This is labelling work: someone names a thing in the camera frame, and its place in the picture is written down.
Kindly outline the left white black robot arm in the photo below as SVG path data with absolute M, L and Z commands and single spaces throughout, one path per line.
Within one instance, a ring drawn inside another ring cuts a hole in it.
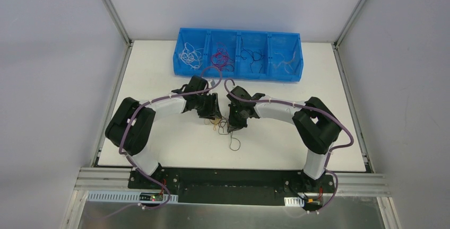
M 151 101 L 140 102 L 126 97 L 112 116 L 105 130 L 105 138 L 142 173 L 141 181 L 149 189 L 157 188 L 162 181 L 162 175 L 157 171 L 160 163 L 149 149 L 154 123 L 192 110 L 197 112 L 199 118 L 221 118 L 218 94 L 211 90 L 206 79 L 194 75 L 189 83 Z

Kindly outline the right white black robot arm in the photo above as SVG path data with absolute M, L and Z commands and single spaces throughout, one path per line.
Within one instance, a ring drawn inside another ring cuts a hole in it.
M 320 188 L 328 152 L 344 129 L 328 107 L 314 96 L 304 103 L 297 103 L 272 99 L 263 93 L 250 96 L 240 86 L 235 86 L 227 92 L 227 98 L 230 100 L 230 131 L 247 127 L 249 118 L 274 119 L 295 126 L 308 149 L 301 185 L 309 192 Z

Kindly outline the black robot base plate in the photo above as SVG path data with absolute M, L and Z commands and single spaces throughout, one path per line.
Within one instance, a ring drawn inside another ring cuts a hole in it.
M 332 194 L 335 181 L 323 173 L 312 180 L 302 170 L 174 168 L 159 165 L 152 181 L 131 171 L 128 188 L 171 193 L 189 204 L 284 206 L 289 198 L 321 202 Z

